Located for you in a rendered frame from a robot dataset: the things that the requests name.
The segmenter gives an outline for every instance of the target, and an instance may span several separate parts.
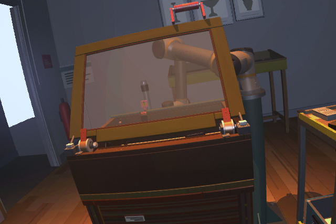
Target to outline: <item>glass panel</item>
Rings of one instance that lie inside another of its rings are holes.
[[[87,55],[84,128],[220,111],[213,50],[204,31]]]

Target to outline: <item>display case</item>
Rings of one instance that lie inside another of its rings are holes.
[[[200,69],[217,79],[190,83]],[[253,222],[251,136],[220,18],[77,47],[73,75],[67,160],[93,223]]]

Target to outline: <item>goblet silhouette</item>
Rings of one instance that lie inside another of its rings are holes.
[[[175,12],[174,12],[174,14],[175,14],[175,23],[181,22],[181,21],[179,21],[179,20],[177,19],[177,15],[176,15]]]
[[[211,13],[209,14],[209,17],[218,16],[217,13],[214,12],[214,6],[217,5],[219,0],[203,0],[203,4],[211,9]]]

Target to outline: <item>table leg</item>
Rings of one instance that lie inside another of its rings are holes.
[[[334,188],[334,200],[332,202],[332,212],[331,212],[331,224],[336,223],[336,180],[335,180],[335,188]]]
[[[299,174],[298,174],[298,204],[296,221],[303,222],[303,211],[305,203],[305,180],[306,180],[306,128],[300,125],[298,118],[299,136]]]
[[[286,133],[289,132],[289,114],[288,114],[288,94],[287,94],[287,80],[286,80],[286,70],[281,70],[281,84],[282,84],[282,101],[284,107],[285,125]]]
[[[272,115],[276,115],[275,112],[277,111],[277,108],[275,104],[275,88],[274,88],[273,71],[268,72],[268,74],[269,74],[269,84],[271,86]]]

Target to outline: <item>white label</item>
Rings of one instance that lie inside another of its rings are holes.
[[[125,216],[126,222],[131,222],[131,221],[145,221],[145,216],[144,215],[127,215]]]

